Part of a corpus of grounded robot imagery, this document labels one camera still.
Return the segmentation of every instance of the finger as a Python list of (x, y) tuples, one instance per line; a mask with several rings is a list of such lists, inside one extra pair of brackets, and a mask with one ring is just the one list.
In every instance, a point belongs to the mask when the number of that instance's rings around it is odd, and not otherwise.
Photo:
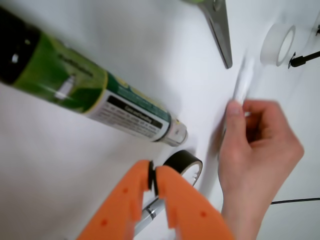
[(246, 128), (249, 130), (257, 130), (261, 122), (260, 114), (251, 114), (245, 117)]
[(242, 106), (236, 102), (229, 102), (226, 108), (226, 132), (224, 143), (231, 147), (242, 147), (248, 144), (246, 138), (246, 118)]
[(245, 112), (260, 114), (260, 128), (270, 128), (282, 132), (288, 126), (287, 119), (279, 106), (274, 101), (246, 100), (243, 104)]

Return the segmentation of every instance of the hand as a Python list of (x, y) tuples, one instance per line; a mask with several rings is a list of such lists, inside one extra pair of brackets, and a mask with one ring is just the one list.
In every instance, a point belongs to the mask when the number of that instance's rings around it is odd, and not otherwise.
[(218, 175), (221, 214), (237, 240), (257, 238), (268, 207), (303, 155), (276, 102), (228, 104)]

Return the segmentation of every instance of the clear tape roll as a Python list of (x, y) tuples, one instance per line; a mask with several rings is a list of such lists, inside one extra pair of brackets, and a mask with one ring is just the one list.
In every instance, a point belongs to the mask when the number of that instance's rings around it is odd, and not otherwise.
[(294, 25), (274, 24), (264, 39), (260, 53), (261, 63), (279, 67), (286, 60), (295, 35)]

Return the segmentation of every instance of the fingernail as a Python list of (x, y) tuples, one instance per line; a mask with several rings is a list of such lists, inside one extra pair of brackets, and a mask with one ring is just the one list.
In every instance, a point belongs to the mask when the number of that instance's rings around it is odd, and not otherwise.
[(242, 106), (237, 101), (230, 101), (226, 108), (226, 114), (229, 116), (237, 116), (242, 113)]

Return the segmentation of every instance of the black cable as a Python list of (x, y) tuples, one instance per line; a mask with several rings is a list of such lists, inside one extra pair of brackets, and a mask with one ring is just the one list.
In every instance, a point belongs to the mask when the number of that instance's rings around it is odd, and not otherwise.
[(271, 205), (274, 204), (287, 204), (287, 203), (298, 203), (298, 202), (310, 202), (310, 201), (320, 201), (320, 197), (305, 198), (305, 199), (293, 199), (293, 200), (283, 200), (283, 201), (273, 201)]

